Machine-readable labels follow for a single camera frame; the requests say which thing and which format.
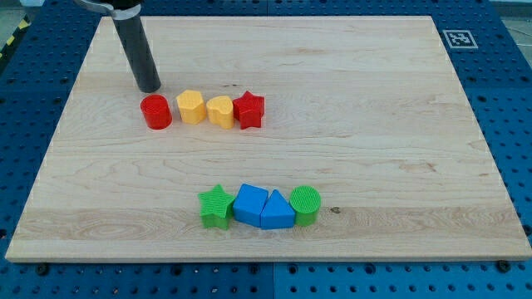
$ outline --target wooden board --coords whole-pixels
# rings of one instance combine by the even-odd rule
[[[146,17],[172,126],[148,130],[109,18],[12,262],[458,261],[531,250],[429,17]],[[266,97],[264,127],[180,122],[181,91]],[[204,229],[197,193],[323,196],[306,228]]]

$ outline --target yellow and black tape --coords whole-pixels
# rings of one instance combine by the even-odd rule
[[[6,44],[2,47],[2,50],[0,50],[0,74],[2,74],[3,70],[11,60],[29,27],[30,21],[26,16],[20,21],[15,32],[7,39]]]

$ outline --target toy block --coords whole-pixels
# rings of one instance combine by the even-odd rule
[[[172,114],[166,98],[161,95],[149,95],[140,103],[140,110],[149,128],[161,130],[172,123]]]
[[[260,128],[264,115],[264,97],[255,96],[246,91],[243,96],[233,100],[234,118],[240,121],[240,129]]]
[[[316,222],[322,199],[316,189],[310,186],[299,186],[290,194],[290,205],[296,213],[295,223],[308,226]]]
[[[207,102],[209,121],[224,129],[234,126],[233,101],[228,96],[216,96]]]
[[[268,190],[242,184],[234,200],[234,219],[260,228],[260,214],[268,199]]]
[[[233,217],[234,196],[225,193],[220,184],[210,191],[198,194],[201,211],[199,213],[204,228],[229,228]]]
[[[295,217],[296,213],[283,195],[278,190],[274,190],[260,214],[260,227],[262,229],[291,228]]]
[[[175,99],[177,100],[177,107],[180,109],[181,119],[184,123],[197,125],[207,116],[201,92],[183,91]]]

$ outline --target blue pegboard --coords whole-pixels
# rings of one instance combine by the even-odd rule
[[[478,49],[444,44],[525,231],[532,230],[532,70],[486,0],[147,0],[142,13],[430,15],[440,34],[469,30]],[[0,75],[2,257],[99,20],[71,0],[47,0]],[[168,296],[528,298],[532,262],[43,266],[0,259],[0,298]]]

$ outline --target black cylinder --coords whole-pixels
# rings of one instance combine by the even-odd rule
[[[146,93],[157,91],[160,87],[159,74],[140,16],[137,14],[126,20],[113,20],[113,22],[139,89]]]

